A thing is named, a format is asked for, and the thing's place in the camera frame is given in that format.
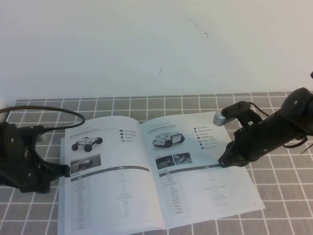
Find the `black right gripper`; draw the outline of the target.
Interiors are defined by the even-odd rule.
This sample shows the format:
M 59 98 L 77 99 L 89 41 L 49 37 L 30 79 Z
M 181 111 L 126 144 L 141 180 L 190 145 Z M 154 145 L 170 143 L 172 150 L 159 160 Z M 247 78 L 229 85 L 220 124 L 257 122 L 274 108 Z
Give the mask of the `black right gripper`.
M 274 150 L 274 118 L 239 118 L 242 128 L 235 132 L 219 158 L 221 167 L 244 167 Z

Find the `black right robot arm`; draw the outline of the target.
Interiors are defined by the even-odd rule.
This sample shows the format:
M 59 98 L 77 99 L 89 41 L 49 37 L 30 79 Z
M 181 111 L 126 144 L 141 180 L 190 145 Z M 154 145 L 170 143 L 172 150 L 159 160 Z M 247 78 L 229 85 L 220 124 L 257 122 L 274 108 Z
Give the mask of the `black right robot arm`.
M 219 158 L 221 167 L 243 167 L 279 147 L 299 147 L 313 134 L 313 94 L 306 88 L 290 93 L 281 108 L 265 119 L 251 110 L 252 105 L 240 101 L 214 115 L 216 126 L 235 119 L 242 126 Z

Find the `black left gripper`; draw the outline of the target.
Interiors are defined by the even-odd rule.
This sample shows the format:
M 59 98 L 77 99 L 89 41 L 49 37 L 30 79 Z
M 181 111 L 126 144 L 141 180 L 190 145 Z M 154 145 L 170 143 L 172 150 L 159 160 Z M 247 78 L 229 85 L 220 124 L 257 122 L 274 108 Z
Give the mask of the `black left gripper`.
M 36 142 L 23 141 L 14 123 L 0 124 L 0 184 L 22 193 L 49 193 L 50 182 L 70 177 L 67 164 L 45 161 L 35 151 Z

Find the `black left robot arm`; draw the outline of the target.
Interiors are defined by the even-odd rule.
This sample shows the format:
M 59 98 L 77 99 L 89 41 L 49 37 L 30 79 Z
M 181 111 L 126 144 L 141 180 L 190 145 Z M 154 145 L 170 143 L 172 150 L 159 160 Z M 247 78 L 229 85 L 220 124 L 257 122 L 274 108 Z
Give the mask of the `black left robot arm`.
M 45 161 L 36 151 L 37 137 L 51 128 L 42 125 L 18 128 L 0 124 L 0 184 L 22 193 L 50 192 L 50 182 L 70 177 L 70 167 Z

